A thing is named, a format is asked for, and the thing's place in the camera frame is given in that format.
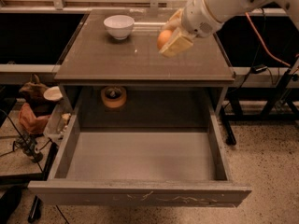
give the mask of orange object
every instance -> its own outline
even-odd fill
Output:
[[[160,32],[158,39],[157,39],[157,48],[161,49],[164,44],[169,40],[170,36],[172,35],[173,31],[171,30],[164,30]]]

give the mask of speckled floor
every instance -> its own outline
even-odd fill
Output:
[[[18,106],[10,112],[17,122]],[[252,193],[237,208],[60,206],[71,224],[79,223],[299,223],[299,126],[293,121],[231,122],[237,145],[225,146],[233,179]],[[11,150],[16,133],[9,122],[0,129],[0,154]],[[47,139],[38,138],[39,148]],[[0,174],[38,172],[21,152],[0,158]],[[34,195],[22,191],[8,223],[27,223]],[[55,206],[43,205],[36,223],[65,223]]]

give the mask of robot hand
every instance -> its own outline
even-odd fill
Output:
[[[162,27],[157,40],[159,52],[172,57],[190,48],[196,35],[188,33],[181,24],[182,9],[179,9]]]

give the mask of drawer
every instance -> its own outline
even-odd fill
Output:
[[[126,87],[111,110],[102,87],[83,87],[47,181],[29,189],[46,204],[238,206],[204,88]]]

